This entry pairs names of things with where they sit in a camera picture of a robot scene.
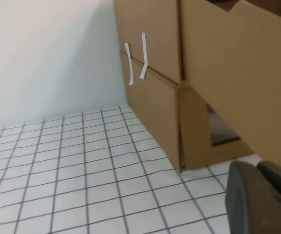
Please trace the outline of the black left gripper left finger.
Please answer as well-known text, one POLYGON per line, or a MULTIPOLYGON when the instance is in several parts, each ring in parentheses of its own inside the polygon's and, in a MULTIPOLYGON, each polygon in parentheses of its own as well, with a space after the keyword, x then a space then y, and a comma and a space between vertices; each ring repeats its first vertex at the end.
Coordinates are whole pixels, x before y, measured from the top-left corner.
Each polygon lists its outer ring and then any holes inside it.
POLYGON ((256 166, 233 161, 229 166, 225 208, 232 234, 281 234, 281 210, 259 205, 256 166))

